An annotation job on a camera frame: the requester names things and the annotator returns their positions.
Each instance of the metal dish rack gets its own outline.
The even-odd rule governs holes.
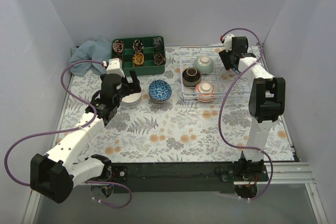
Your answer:
[[[237,73],[229,70],[226,71],[224,65],[219,57],[218,52],[224,48],[220,46],[201,46],[201,47],[180,47],[180,73],[181,73],[181,89],[185,103],[194,103],[196,105],[214,105],[221,104],[229,86],[232,84],[237,76]],[[182,83],[182,73],[186,68],[192,67],[194,61],[199,56],[209,56],[214,63],[214,69],[211,73],[202,74],[202,81],[211,83],[214,88],[214,99],[210,102],[204,103],[197,98],[201,94],[195,92],[195,88],[189,88]],[[250,83],[246,77],[240,78],[228,96],[230,102],[248,102],[250,97]]]

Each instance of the floral tablecloth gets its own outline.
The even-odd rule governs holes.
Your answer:
[[[250,50],[259,54],[257,47]],[[96,153],[113,162],[209,162],[240,158],[241,150],[226,145],[218,133],[218,104],[206,107],[184,102],[177,47],[166,47],[166,61],[164,74],[139,77],[142,100],[133,106],[121,105],[105,129],[83,149],[78,161]],[[149,84],[157,79],[167,81],[173,90],[172,97],[163,104],[154,103],[148,95]],[[89,101],[100,84],[99,76],[89,71],[84,77],[74,77],[70,89]],[[236,145],[244,146],[248,139],[251,119],[247,103],[229,103],[223,112],[224,135]],[[85,108],[85,104],[69,97],[61,128],[73,127]],[[64,137],[60,134],[57,142]],[[275,161],[294,160],[281,118],[271,129],[265,150]]]

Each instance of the dark bowl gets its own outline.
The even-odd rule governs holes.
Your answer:
[[[183,84],[195,87],[202,80],[201,73],[196,68],[187,68],[182,73]]]

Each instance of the blue cloth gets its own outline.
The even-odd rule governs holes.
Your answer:
[[[70,63],[79,60],[105,60],[108,62],[111,59],[111,49],[112,44],[103,37],[99,37],[97,40],[85,41],[80,47],[71,49]],[[70,68],[70,72],[75,76],[83,77],[89,69],[97,75],[106,73],[106,69],[102,65],[90,62],[77,64]]]

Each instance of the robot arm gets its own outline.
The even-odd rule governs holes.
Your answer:
[[[141,92],[136,73],[130,71],[128,83],[121,69],[119,59],[111,59],[107,74],[101,75],[101,90],[91,100],[97,110],[97,117],[86,127],[81,125],[90,121],[92,107],[87,107],[76,125],[80,129],[68,134],[60,143],[44,156],[36,154],[30,163],[30,187],[57,203],[62,203],[78,184],[91,178],[107,180],[111,175],[111,161],[101,155],[92,155],[84,162],[74,164],[75,159],[88,142],[116,115],[123,97]]]
[[[221,51],[219,56],[226,70],[233,68],[242,72],[257,61],[254,54],[247,53],[246,37],[235,37],[229,34],[223,42],[225,50]],[[246,146],[263,150],[272,126],[285,110],[286,83],[283,78],[276,78],[268,73],[259,63],[247,70],[245,75],[252,83],[249,100],[252,124]],[[245,170],[254,168],[256,171],[260,170],[264,163],[264,155],[257,150],[244,149],[242,159],[244,159],[243,169]]]

